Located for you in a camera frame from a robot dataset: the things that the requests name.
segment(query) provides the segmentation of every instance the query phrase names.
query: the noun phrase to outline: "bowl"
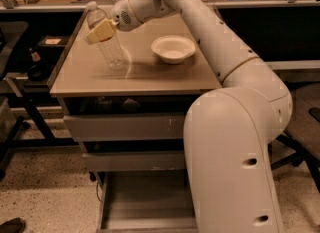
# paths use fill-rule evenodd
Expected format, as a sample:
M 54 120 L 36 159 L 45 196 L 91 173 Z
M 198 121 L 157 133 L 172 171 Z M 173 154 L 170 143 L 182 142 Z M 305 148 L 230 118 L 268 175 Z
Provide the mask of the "bowl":
M 192 56 L 196 47 L 194 43 L 181 36 L 164 36 L 151 45 L 152 51 L 168 64 L 178 64 Z

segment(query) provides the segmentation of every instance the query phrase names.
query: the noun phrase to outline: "black chair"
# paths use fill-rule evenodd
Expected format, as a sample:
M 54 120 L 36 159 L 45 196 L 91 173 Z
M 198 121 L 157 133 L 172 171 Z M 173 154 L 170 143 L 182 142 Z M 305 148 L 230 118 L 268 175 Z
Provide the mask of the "black chair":
M 320 193 L 320 83 L 308 84 L 291 91 L 293 114 L 277 140 L 295 152 L 271 164 L 272 170 L 292 163 L 305 162 Z

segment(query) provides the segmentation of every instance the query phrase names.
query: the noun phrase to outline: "speckled floor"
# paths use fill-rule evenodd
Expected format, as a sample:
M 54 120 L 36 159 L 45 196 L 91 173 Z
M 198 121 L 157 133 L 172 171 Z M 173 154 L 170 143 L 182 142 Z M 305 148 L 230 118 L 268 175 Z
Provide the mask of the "speckled floor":
M 68 136 L 61 119 L 48 124 L 56 136 Z M 22 135 L 30 136 L 39 133 L 31 128 Z M 286 153 L 274 145 L 274 158 Z M 100 203 L 79 147 L 18 149 L 7 159 L 0 181 L 0 223 L 22 217 L 26 233 L 95 232 Z M 320 232 L 320 195 L 306 165 L 277 169 L 274 179 L 286 233 Z

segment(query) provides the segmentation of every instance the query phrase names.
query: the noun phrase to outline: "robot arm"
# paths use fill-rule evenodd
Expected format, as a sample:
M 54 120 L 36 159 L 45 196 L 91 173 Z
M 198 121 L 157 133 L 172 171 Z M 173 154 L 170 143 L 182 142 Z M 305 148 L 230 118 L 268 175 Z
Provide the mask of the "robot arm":
M 290 92 L 201 0 L 122 0 L 112 17 L 130 30 L 171 10 L 223 86 L 199 97 L 184 125 L 199 232 L 283 232 L 267 146 L 290 120 Z

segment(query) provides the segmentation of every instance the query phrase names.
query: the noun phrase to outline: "shoe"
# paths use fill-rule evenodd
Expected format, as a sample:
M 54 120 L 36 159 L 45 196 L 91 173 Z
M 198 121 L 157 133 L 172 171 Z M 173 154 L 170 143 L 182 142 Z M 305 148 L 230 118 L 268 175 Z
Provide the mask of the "shoe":
M 14 218 L 0 225 L 0 233 L 22 233 L 25 222 L 21 218 Z

